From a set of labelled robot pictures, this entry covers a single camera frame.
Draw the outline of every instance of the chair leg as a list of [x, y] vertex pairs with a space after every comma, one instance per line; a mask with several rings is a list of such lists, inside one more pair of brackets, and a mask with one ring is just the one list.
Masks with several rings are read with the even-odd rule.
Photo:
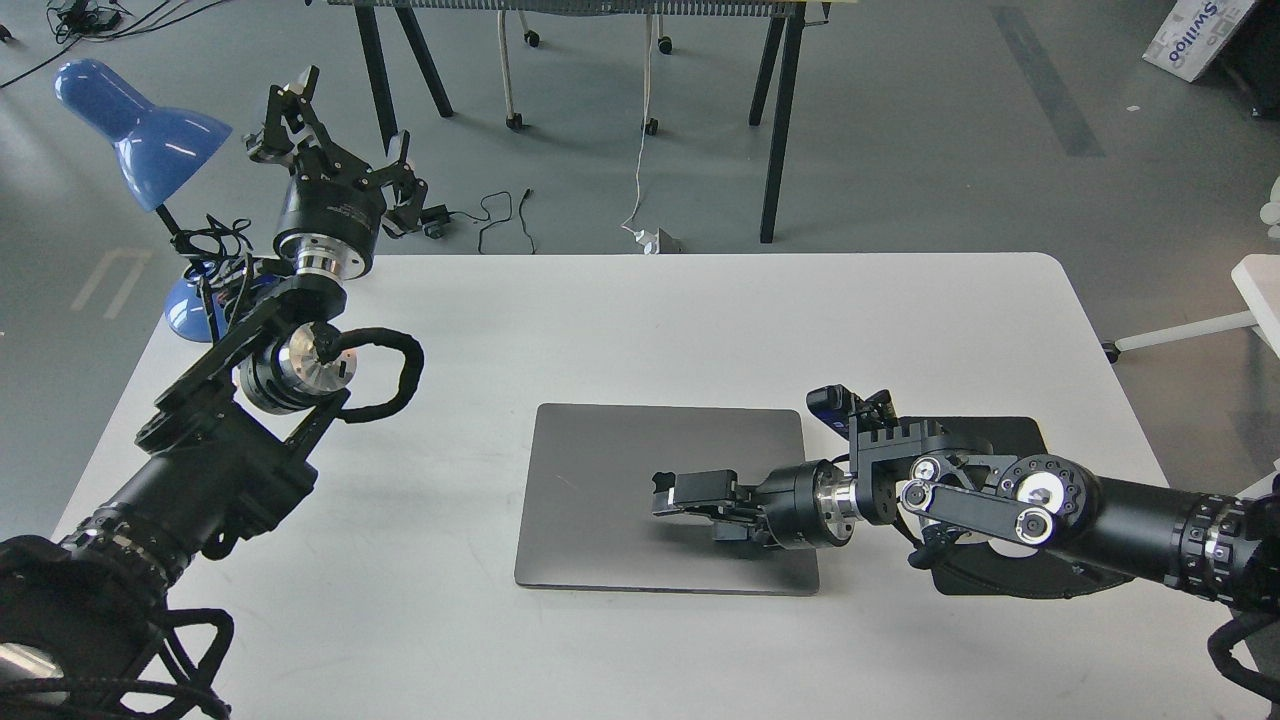
[[795, 3], [782, 38], [782, 65], [778, 68], [778, 97], [773, 101], [773, 137], [769, 140], [769, 169], [764, 178], [764, 210], [760, 213], [760, 242], [773, 242], [773, 225], [778, 215], [782, 190], [782, 164], [791, 129], [791, 100], [796, 88], [800, 64], [800, 37], [804, 35], [804, 3]]
[[387, 82], [387, 63], [383, 59], [383, 41], [378, 35], [378, 17], [372, 8], [356, 8], [356, 28], [360, 32], [360, 46], [365, 54], [365, 69], [369, 72], [369, 90], [374, 94], [374, 111], [378, 113], [378, 129], [383, 135], [385, 150], [399, 127], [396, 124], [396, 106], [392, 102], [390, 85]]
[[653, 100], [653, 13], [644, 17], [644, 133], [658, 135], [658, 120], [649, 115]]
[[525, 18], [524, 10], [516, 10], [516, 14], [520, 15], [520, 27], [525, 31], [525, 44], [530, 47], [538, 47], [538, 44], [541, 42], [543, 38], [539, 37], [536, 32], [529, 29], [529, 20]]
[[751, 111], [746, 117], [746, 124], [756, 127], [764, 114], [764, 101], [769, 95], [769, 81], [773, 79], [773, 68], [778, 63], [778, 46], [782, 44], [782, 28], [785, 18], [771, 18], [769, 29], [764, 35], [764, 51], [760, 54], [760, 72], [755, 76], [755, 94], [751, 95]]
[[413, 8], [396, 8], [396, 15], [399, 17], [401, 27], [404, 29], [404, 38], [408, 40], [410, 50], [413, 51], [413, 59], [417, 60], [417, 67], [422, 70], [422, 79], [426, 81], [426, 88], [431, 92], [435, 109], [440, 113], [442, 118], [452, 118], [453, 105], [449, 104], [449, 96], [444, 92], [444, 83], [440, 82], [440, 73], [435, 69], [435, 60], [431, 58], [431, 51], [426, 47], [426, 38], [422, 36], [422, 27], [417, 24], [417, 17], [413, 15]]
[[658, 53], [663, 55], [671, 55], [671, 38], [662, 29], [662, 15], [658, 15]]
[[520, 132], [524, 119], [516, 111], [516, 101], [511, 96], [511, 63], [507, 59], [507, 10], [498, 10], [498, 58], [502, 61], [502, 95], [507, 101], [507, 127]]

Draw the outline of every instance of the white cable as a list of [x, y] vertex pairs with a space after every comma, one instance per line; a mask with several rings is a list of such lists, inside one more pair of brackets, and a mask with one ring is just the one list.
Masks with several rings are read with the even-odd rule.
[[645, 26], [644, 26], [644, 118], [640, 120], [640, 152], [636, 155], [636, 204], [631, 208], [631, 214], [627, 219], [622, 220], [620, 228], [627, 231], [635, 237], [640, 233], [631, 229], [631, 220], [636, 219], [636, 213], [640, 211], [640, 163], [644, 160], [644, 138], [648, 135], [645, 127], [649, 124], [649, 97], [653, 92], [653, 14], [645, 13]]
[[498, 60], [502, 63], [502, 96], [507, 101], [507, 119], [516, 117], [516, 101], [511, 96], [511, 61], [507, 59], [507, 10], [498, 10]]

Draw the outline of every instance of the black table leg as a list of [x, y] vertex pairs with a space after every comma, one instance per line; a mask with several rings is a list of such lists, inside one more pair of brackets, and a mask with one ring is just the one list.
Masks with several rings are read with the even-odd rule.
[[778, 70], [778, 100], [773, 108], [773, 140], [769, 142], [769, 173], [764, 179], [764, 213], [760, 217], [760, 242], [773, 242], [773, 224], [778, 218], [778, 191], [782, 187], [782, 159], [787, 152], [791, 129], [791, 100], [796, 90], [796, 68], [800, 65], [800, 36], [804, 32], [804, 3], [795, 3], [782, 38], [782, 69]]
[[374, 17], [372, 6], [356, 8], [356, 27], [360, 29], [360, 46], [365, 51], [369, 90], [374, 92], [374, 110], [378, 111], [378, 128], [383, 133], [383, 149], [387, 149], [399, 126], [396, 124], [396, 108], [392, 105], [392, 88], [387, 82], [387, 63], [383, 60], [383, 41], [378, 36], [378, 18]]
[[786, 18], [769, 18], [769, 32], [764, 36], [764, 54], [760, 55], [760, 73], [755, 76], [755, 95], [751, 96], [751, 114], [746, 124], [760, 124], [764, 113], [764, 100], [769, 96], [769, 79], [773, 78], [773, 65], [778, 59], [778, 44], [782, 41], [782, 26]]
[[401, 19], [404, 37], [408, 38], [408, 46], [413, 50], [413, 58], [417, 59], [417, 67], [422, 70], [422, 79], [426, 81], [426, 87], [431, 91], [431, 100], [435, 100], [435, 109], [440, 111], [442, 118], [452, 118], [453, 105], [449, 105], [449, 96], [444, 94], [444, 83], [440, 82], [440, 73], [435, 70], [435, 60], [431, 59], [431, 51], [426, 49], [426, 38], [422, 37], [422, 27], [417, 24], [413, 9], [396, 8], [396, 15]]

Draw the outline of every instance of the black screw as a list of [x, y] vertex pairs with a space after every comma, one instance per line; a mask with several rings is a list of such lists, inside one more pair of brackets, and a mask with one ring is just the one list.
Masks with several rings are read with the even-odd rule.
[[1044, 528], [1046, 528], [1044, 519], [1041, 518], [1039, 515], [1029, 515], [1027, 520], [1023, 523], [1023, 529], [1027, 530], [1027, 534], [1032, 537], [1039, 537], [1041, 534], [1043, 534]]
[[906, 488], [906, 501], [911, 505], [920, 505], [924, 502], [924, 487], [911, 486]]

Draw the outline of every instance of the white table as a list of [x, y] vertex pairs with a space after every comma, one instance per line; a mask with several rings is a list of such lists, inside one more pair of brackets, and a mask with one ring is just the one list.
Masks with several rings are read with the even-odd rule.
[[1117, 351], [1112, 357], [1139, 347], [1239, 328], [1252, 328], [1262, 342], [1280, 352], [1280, 318], [1276, 315], [1276, 307], [1280, 306], [1280, 255], [1247, 255], [1231, 268], [1231, 279], [1235, 281], [1235, 287], [1240, 291], [1248, 310], [1120, 338], [1112, 343]]
[[[819, 386], [888, 387], [902, 414], [1033, 416], [1051, 451], [1162, 484], [1051, 258], [381, 258], [349, 292], [339, 327], [412, 333], [426, 374], [401, 415], [329, 432], [316, 491], [276, 532], [198, 560], [172, 592], [173, 607], [236, 618], [216, 683], [236, 717], [1267, 712], [1204, 655], [1220, 606], [1142, 580], [1071, 601], [948, 598], [887, 528], [820, 555], [808, 598], [512, 579], [541, 402], [803, 411]], [[157, 327], [60, 530], [143, 462], [133, 433], [197, 352]], [[353, 402], [385, 397], [398, 356], [360, 361]], [[804, 430], [810, 457], [846, 450], [817, 420]]]

